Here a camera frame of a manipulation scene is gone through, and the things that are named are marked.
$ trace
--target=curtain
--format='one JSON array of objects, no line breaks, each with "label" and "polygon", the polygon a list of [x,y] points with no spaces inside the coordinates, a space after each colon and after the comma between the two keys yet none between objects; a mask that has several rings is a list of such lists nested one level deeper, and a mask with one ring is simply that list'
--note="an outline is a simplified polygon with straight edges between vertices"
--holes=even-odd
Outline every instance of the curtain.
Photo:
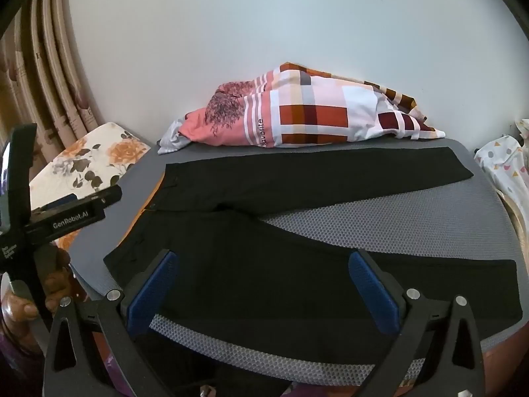
[{"label": "curtain", "polygon": [[31,177],[98,124],[77,74],[63,0],[28,0],[0,39],[0,146],[37,124]]}]

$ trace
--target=wall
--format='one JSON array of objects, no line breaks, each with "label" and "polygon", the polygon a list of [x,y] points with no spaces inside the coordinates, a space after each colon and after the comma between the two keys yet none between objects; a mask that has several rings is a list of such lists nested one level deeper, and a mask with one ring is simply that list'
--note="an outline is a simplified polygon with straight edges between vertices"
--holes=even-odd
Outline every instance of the wall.
[{"label": "wall", "polygon": [[501,0],[65,2],[96,111],[150,141],[285,61],[412,95],[468,148],[529,117],[529,42]]}]

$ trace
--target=metal screw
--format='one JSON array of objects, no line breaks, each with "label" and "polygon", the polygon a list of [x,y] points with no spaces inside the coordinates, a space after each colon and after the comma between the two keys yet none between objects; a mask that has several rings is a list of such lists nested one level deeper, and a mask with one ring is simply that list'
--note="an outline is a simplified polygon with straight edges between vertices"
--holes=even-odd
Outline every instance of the metal screw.
[{"label": "metal screw", "polygon": [[66,307],[66,306],[68,306],[70,303],[71,303],[71,298],[70,298],[70,297],[63,297],[63,298],[61,298],[60,305],[61,305],[62,307]]},{"label": "metal screw", "polygon": [[121,293],[117,289],[113,289],[112,291],[109,291],[108,294],[106,295],[106,298],[109,299],[111,302],[113,302],[114,300],[117,300],[120,297],[121,297]]},{"label": "metal screw", "polygon": [[459,296],[456,297],[456,303],[459,306],[466,306],[467,305],[467,300],[462,295],[459,295]]},{"label": "metal screw", "polygon": [[417,300],[421,296],[421,293],[415,288],[410,288],[408,291],[406,291],[406,295],[412,300]]}]

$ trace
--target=gray mesh surface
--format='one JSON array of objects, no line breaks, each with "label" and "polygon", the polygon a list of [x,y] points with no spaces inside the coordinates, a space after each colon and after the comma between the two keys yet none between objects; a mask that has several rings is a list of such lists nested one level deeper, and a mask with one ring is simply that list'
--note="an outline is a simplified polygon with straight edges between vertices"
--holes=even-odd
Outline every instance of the gray mesh surface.
[{"label": "gray mesh surface", "polygon": [[[499,198],[469,152],[460,143],[449,139],[429,142],[374,139],[318,148],[267,150],[256,147],[214,148],[192,144],[181,151],[162,156],[157,155],[154,148],[120,180],[123,199],[107,209],[107,219],[83,229],[75,239],[70,248],[72,265],[83,281],[91,287],[89,289],[92,292],[105,294],[117,288],[102,259],[119,244],[134,216],[160,179],[166,163],[227,155],[308,153],[316,150],[369,147],[445,146],[454,151],[463,165],[474,173],[474,177],[456,184],[414,193],[319,209],[297,210],[264,217],[264,220],[285,230],[341,246],[417,256],[515,260],[523,318],[518,324],[483,340],[481,342],[483,351],[489,350],[527,322],[529,278],[518,240]],[[358,169],[359,176],[367,171],[369,168]],[[391,183],[391,178],[392,176],[388,175],[388,184]],[[178,326],[163,317],[156,317],[151,327],[211,358],[296,382],[322,385],[357,384],[367,377],[370,369],[367,365],[321,365],[258,353],[248,348],[216,341],[209,336]],[[412,377],[419,372],[421,361],[414,362],[413,366],[416,368],[408,372]]]}]

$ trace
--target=floral cushion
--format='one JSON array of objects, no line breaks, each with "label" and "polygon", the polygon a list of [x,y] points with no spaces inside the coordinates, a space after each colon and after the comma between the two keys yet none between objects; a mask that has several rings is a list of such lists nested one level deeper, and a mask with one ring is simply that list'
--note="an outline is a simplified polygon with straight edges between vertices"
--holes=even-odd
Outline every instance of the floral cushion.
[{"label": "floral cushion", "polygon": [[82,199],[114,185],[149,149],[115,123],[97,127],[60,153],[30,182],[31,208],[69,194]]}]

